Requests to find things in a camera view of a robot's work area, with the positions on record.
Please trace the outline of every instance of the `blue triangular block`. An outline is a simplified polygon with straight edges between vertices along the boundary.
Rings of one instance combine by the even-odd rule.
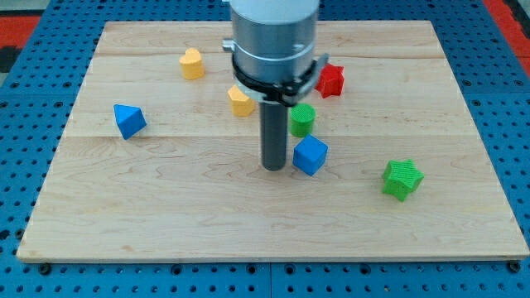
[[[142,110],[138,107],[114,104],[114,117],[125,140],[147,125]]]

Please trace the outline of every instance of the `green cylinder block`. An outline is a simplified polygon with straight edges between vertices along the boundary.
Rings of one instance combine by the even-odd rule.
[[[316,111],[307,103],[299,103],[291,108],[289,131],[295,137],[305,137],[313,131]]]

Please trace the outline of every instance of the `green block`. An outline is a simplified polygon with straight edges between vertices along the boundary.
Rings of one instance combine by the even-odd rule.
[[[410,159],[389,161],[383,173],[383,193],[393,195],[403,202],[408,194],[417,190],[423,177],[423,173],[414,166],[414,161]]]
[[[307,103],[299,103],[291,108],[289,131],[295,137],[305,137],[313,131],[316,111]]]

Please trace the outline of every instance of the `green star block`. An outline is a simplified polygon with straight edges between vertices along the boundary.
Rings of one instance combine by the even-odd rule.
[[[423,177],[423,173],[414,166],[414,161],[410,159],[389,161],[383,173],[383,193],[393,195],[403,202],[408,194],[417,189]]]

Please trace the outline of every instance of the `red star block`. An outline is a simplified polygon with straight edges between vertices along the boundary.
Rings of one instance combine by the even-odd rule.
[[[343,69],[344,66],[335,66],[329,63],[322,69],[315,89],[322,94],[323,99],[330,95],[342,93],[342,86],[345,83],[345,77],[342,75]]]

